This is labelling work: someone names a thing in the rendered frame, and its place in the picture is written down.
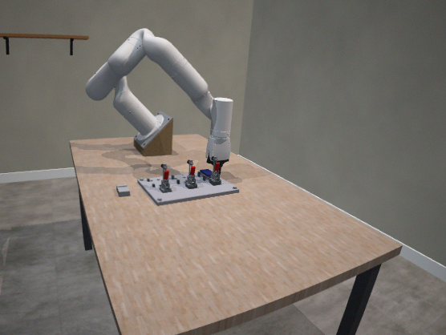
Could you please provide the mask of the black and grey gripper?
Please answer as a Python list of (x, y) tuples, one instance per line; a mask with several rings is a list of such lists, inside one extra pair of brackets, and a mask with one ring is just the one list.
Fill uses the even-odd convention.
[(213, 165), (213, 160), (211, 158), (213, 156), (217, 157), (217, 163), (220, 163), (219, 166), (219, 175), (221, 175), (221, 167), (225, 162), (229, 161), (230, 157), (230, 138), (216, 138), (211, 135), (209, 137), (207, 148), (206, 148), (206, 155), (207, 163), (211, 163)]

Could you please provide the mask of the blue flat plate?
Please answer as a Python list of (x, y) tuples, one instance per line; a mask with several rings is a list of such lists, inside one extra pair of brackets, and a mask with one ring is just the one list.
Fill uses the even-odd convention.
[(206, 175), (206, 179), (209, 180), (209, 176), (211, 175), (211, 171), (209, 169), (200, 170), (201, 175)]

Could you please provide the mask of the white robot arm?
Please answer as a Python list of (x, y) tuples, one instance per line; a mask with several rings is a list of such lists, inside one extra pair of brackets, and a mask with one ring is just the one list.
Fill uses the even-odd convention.
[(126, 78), (145, 55), (157, 63), (190, 97), (197, 108), (211, 119), (210, 135), (216, 138), (230, 137), (233, 100), (213, 98), (206, 81), (184, 56), (168, 40), (155, 37), (145, 28), (134, 32), (91, 77), (93, 79), (86, 85), (87, 95), (95, 101), (100, 101), (108, 96), (112, 91), (110, 89), (115, 88), (114, 108), (139, 132), (139, 141), (150, 138), (160, 128), (164, 117), (157, 115), (155, 119), (130, 92)]

